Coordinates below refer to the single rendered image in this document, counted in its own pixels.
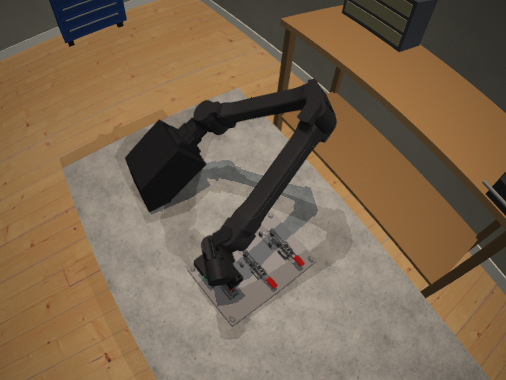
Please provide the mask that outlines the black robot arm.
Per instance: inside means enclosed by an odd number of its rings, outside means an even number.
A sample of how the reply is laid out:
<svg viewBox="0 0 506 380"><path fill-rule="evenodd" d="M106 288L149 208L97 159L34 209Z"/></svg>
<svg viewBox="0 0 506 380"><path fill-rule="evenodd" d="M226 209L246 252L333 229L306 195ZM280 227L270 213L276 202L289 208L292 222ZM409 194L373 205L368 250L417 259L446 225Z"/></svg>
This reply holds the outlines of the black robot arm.
<svg viewBox="0 0 506 380"><path fill-rule="evenodd" d="M179 129L168 128L177 145L198 155L201 150L197 145L207 132L222 135L240 121L299 110L297 118L300 121L295 132L251 194L220 230L202 240L210 286L226 284L231 290L243 281L243 276L233 265L233 252L248 248L265 216L309 154L319 142L325 143L334 131L336 115L317 80L310 79L307 84L293 89L240 101L212 103L205 100L196 107L194 117L186 124Z"/></svg>

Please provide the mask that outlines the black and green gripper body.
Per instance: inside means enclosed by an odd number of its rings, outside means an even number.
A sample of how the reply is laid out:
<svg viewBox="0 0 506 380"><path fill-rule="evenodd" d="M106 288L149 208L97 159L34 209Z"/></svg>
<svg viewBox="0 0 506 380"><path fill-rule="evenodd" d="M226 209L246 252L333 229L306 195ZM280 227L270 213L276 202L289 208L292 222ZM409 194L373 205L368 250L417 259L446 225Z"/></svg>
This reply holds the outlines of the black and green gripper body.
<svg viewBox="0 0 506 380"><path fill-rule="evenodd" d="M198 258L194 260L194 266L196 269L200 272L201 275L204 275L205 278L207 278L206 269L203 261L204 256L201 255ZM205 258L204 258L205 259ZM206 259L205 259L206 260ZM206 260L207 261L207 260Z"/></svg>

